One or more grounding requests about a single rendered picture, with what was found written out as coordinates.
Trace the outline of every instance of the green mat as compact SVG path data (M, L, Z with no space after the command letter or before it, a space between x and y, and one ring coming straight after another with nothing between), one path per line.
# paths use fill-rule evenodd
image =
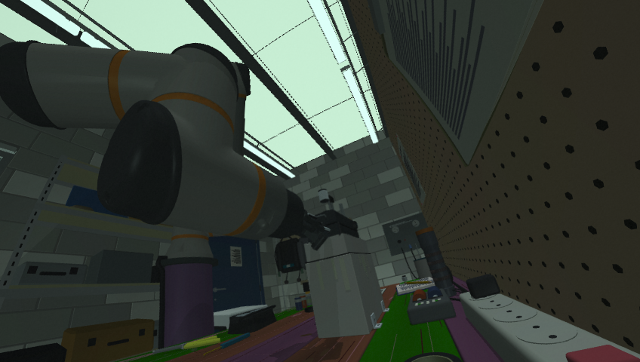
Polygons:
M290 315L296 314L296 313L300 313L301 311L297 311L295 308L293 309L288 309L286 311L281 311L280 313L275 315L275 319L277 321L280 321L283 318L286 318ZM220 338L220 343L225 342L229 339L235 338L237 336L241 336L240 334L228 334L226 331L220 332L220 333L216 333L216 336L218 336L218 338ZM185 354L189 354L195 351L199 351L203 348L207 348L209 346L206 347L199 347L199 348L191 348L191 349L177 349L174 351L166 351L166 352L162 352L162 353L156 353L156 354L149 354L149 352L146 353L142 353L139 354L137 356L131 356L131 357L126 357L123 358L121 360L118 360L118 362L122 362L122 361L126 361L126 360L132 360L134 358L136 358L136 362L165 362L167 360L173 360L174 358L178 358L180 356L184 356Z
M430 352L449 353L462 359L444 321L411 325L407 314L411 295L396 295L392 299L389 311L382 319L382 328L374 333L361 360L405 362Z

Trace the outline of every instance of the brown wooden box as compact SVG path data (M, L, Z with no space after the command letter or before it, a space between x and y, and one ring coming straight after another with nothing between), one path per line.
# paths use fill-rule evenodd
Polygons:
M109 362L153 350L151 319L132 319L93 326L69 328L61 345L65 362Z

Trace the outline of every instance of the keyboard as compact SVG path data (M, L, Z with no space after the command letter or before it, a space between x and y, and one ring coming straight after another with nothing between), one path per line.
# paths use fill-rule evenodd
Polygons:
M426 289L433 287L435 284L433 283L433 278L422 278L416 279L415 281L424 281L425 284L398 284L395 286L395 289L398 292L398 295L401 296L403 294L414 292L415 290Z

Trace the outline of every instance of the red object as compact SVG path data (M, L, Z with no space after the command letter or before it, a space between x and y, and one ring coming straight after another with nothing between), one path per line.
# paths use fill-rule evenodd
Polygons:
M414 298L412 300L417 302L418 299L426 300L426 293L424 293L424 290L419 289L414 292Z
M567 362L639 362L640 358L621 351L612 345L582 349L567 353Z

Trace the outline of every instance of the shelf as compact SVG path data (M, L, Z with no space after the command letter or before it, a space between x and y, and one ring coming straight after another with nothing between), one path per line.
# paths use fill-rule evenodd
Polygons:
M0 289L0 298L40 298L45 296L99 296L101 294L160 291L160 283L138 284L51 284L12 285Z

